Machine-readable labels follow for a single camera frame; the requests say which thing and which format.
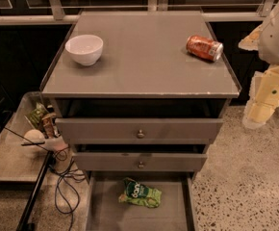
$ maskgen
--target gray cabinet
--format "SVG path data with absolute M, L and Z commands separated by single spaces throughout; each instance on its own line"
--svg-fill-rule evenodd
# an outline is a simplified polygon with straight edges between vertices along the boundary
M 198 12 L 82 13 L 71 37 L 99 36 L 103 54 L 86 67 L 63 51 L 42 94 L 54 106 L 78 168 L 92 172 L 92 191 L 91 184 L 106 186 L 121 172 L 150 182 L 160 173 L 175 179 L 183 173 L 190 186 L 224 110 L 241 90 L 225 58 L 211 63 L 187 52 L 189 36 L 211 33 Z M 184 193 L 191 199 L 190 188 Z

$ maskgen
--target concrete floor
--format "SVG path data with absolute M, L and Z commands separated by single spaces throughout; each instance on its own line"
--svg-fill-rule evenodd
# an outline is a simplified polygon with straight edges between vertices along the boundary
M 243 107 L 229 107 L 224 125 L 208 150 L 208 160 L 193 182 L 199 231 L 279 230 L 279 109 L 266 126 L 248 130 L 241 125 Z M 31 160 L 0 136 L 0 179 L 36 178 L 42 159 Z M 59 162 L 63 170 L 68 161 Z M 70 216 L 54 205 L 57 176 L 48 172 L 31 220 L 36 230 L 68 230 Z M 72 183 L 81 196 L 72 230 L 83 230 L 88 184 Z M 72 204 L 75 196 L 66 190 Z M 0 192 L 0 231 L 15 230 L 27 192 Z

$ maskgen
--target green chip bag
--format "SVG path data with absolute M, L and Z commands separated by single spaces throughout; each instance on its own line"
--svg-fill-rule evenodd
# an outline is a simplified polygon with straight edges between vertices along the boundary
M 127 202 L 135 205 L 156 208 L 161 203 L 162 192 L 157 189 L 149 188 L 131 178 L 124 180 L 125 191 L 119 197 L 119 202 Z

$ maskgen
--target can lid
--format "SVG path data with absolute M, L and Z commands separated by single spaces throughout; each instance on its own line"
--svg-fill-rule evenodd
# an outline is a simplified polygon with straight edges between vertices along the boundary
M 216 62 L 216 61 L 220 58 L 220 56 L 222 55 L 222 53 L 223 53 L 223 48 L 224 48 L 224 46 L 223 46 L 223 44 L 221 43 L 221 44 L 218 46 L 218 48 L 217 48 L 217 50 L 216 50 L 216 53 L 215 53 L 215 55 L 214 55 L 214 62 Z

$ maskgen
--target soda can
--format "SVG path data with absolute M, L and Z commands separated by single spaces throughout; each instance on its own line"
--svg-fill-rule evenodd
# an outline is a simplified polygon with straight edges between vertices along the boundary
M 216 62 L 223 52 L 223 44 L 198 35 L 190 36 L 186 45 L 187 50 L 202 59 Z

